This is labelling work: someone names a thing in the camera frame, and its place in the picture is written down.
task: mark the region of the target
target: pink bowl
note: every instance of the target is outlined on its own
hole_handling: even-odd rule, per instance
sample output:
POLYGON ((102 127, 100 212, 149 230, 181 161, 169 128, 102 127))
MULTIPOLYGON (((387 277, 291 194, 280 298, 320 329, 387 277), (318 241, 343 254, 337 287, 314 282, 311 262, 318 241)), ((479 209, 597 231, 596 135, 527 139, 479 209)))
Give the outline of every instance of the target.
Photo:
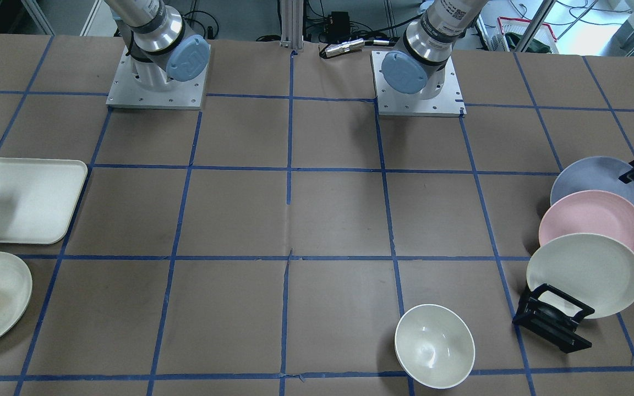
POLYGON ((601 234, 634 252, 634 205, 620 195, 601 190, 564 196, 544 214, 539 224, 539 245, 576 233, 601 234))

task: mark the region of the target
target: blue plate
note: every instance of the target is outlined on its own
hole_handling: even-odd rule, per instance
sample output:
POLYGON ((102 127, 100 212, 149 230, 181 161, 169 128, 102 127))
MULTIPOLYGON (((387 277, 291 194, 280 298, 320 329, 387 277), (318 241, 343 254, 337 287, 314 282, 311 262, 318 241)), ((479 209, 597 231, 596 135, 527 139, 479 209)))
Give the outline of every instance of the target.
POLYGON ((554 205, 564 196, 578 191, 604 190, 623 196, 634 205, 634 182, 625 184, 618 180, 620 175, 631 169, 627 162, 610 156, 580 159, 557 176, 551 186, 549 203, 554 205))

